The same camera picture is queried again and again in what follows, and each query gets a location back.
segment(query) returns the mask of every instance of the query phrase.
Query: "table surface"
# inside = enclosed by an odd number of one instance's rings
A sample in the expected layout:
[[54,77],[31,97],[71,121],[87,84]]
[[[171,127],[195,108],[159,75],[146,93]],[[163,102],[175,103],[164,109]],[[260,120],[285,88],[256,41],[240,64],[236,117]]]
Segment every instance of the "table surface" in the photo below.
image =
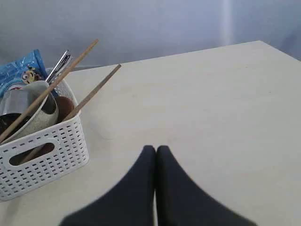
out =
[[[114,66],[72,72],[80,101]],[[82,110],[90,162],[0,203],[0,225],[55,226],[165,144],[215,199],[259,225],[300,225],[301,63],[261,42],[123,64]]]

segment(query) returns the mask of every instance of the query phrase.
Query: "cartoon character print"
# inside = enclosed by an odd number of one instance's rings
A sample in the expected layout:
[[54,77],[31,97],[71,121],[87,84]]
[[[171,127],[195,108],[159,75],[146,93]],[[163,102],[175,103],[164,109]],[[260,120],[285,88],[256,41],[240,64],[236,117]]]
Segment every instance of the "cartoon character print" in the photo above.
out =
[[27,68],[28,71],[23,72],[22,74],[22,81],[25,84],[29,84],[31,82],[39,81],[42,79],[40,72],[36,68],[31,67],[29,65],[27,65]]

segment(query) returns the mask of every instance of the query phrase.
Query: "white plastic basket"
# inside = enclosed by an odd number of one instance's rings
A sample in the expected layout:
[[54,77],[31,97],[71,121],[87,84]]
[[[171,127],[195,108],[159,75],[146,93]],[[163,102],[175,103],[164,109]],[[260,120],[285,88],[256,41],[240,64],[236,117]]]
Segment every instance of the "white plastic basket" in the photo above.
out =
[[[65,81],[55,90],[77,105]],[[79,115],[80,112],[68,121],[0,146],[1,201],[13,199],[59,179],[88,162],[89,155]],[[13,156],[45,143],[54,144],[54,150],[19,166],[9,163]]]

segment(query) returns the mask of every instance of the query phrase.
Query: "gray wall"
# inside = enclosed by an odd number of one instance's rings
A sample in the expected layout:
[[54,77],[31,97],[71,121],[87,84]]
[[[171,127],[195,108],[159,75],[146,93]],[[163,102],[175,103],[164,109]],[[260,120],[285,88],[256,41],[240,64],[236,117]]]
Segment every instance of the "gray wall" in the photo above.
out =
[[262,40],[301,59],[299,0],[10,0],[0,3],[0,64],[38,48],[98,66]]

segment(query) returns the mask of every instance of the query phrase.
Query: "basket handle hole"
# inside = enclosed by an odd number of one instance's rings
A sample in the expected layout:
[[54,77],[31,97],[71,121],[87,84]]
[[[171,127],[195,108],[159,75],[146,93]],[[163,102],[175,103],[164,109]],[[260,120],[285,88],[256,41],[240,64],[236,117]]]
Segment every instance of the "basket handle hole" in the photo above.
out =
[[[37,151],[37,153],[31,157],[30,159],[28,159],[27,161],[23,162],[23,160],[29,155],[29,154],[32,154],[32,150],[35,149],[35,148],[40,148],[39,151]],[[22,165],[23,163],[26,163],[28,161],[31,161],[31,160],[34,160],[42,155],[45,155],[47,153],[50,153],[54,150],[55,148],[55,145],[52,144],[52,143],[46,143],[46,144],[42,144],[42,145],[39,145],[39,146],[36,146],[30,150],[27,150],[26,152],[22,152],[20,154],[17,154],[17,155],[14,155],[13,157],[11,157],[9,159],[9,163],[13,166],[19,166],[19,165]]]

